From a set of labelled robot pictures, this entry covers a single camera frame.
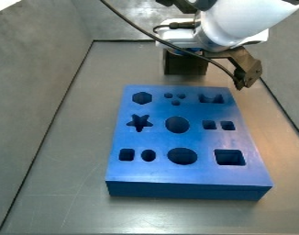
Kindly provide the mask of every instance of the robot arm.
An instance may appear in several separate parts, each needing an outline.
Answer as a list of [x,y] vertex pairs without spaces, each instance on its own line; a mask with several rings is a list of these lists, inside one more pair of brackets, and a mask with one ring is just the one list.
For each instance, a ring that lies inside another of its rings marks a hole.
[[194,19],[176,18],[165,21],[162,25],[193,21],[196,27],[177,30],[160,28],[161,38],[182,48],[202,48],[212,52],[268,41],[269,28],[299,9],[299,0],[158,0],[158,2],[166,6],[176,4],[186,13],[197,12]]

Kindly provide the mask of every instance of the star-shaped hole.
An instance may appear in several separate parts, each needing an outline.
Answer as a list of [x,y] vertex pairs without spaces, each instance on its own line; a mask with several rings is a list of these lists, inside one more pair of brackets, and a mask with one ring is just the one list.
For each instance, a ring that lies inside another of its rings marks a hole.
[[154,127],[154,124],[147,121],[147,119],[150,118],[150,115],[145,115],[145,116],[138,116],[138,115],[133,115],[133,121],[130,121],[127,123],[127,126],[130,127],[135,127],[138,132],[143,131],[143,128],[151,128]]

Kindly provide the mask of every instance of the gray table surface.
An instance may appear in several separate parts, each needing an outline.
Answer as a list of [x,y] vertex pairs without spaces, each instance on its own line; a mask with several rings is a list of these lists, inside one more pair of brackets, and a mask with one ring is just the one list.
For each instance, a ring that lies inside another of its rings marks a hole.
[[[141,40],[150,39],[141,33],[99,0],[73,0],[83,17],[83,22],[97,40]],[[153,32],[154,26],[169,18],[194,17],[184,14],[176,7],[166,7],[155,0],[110,0],[109,3],[141,25]]]
[[[110,197],[105,173],[126,84],[232,88],[276,182],[260,202]],[[206,77],[165,76],[154,43],[95,43],[2,230],[9,233],[299,233],[299,135],[262,82],[240,92],[214,66]]]

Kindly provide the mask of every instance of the metal tabletop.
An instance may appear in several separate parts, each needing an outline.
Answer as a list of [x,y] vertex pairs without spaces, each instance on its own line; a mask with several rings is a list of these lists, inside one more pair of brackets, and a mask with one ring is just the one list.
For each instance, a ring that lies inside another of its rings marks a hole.
[[[213,65],[206,76],[166,76],[162,56],[153,42],[95,43],[0,234],[299,233],[299,135],[265,85],[237,91]],[[105,173],[126,84],[232,88],[276,182],[260,202],[110,197]]]

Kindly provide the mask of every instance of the gray wall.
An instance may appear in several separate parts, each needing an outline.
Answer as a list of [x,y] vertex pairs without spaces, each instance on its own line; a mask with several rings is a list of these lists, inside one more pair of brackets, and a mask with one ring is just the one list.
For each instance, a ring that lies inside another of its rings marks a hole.
[[[83,22],[97,40],[150,39],[127,24],[99,0],[73,0]],[[177,7],[166,7],[155,0],[111,0],[110,3],[147,31],[172,17],[190,17]]]
[[262,78],[299,128],[299,10],[270,33],[269,42],[249,50],[262,60]]
[[91,43],[70,0],[0,13],[0,225]]

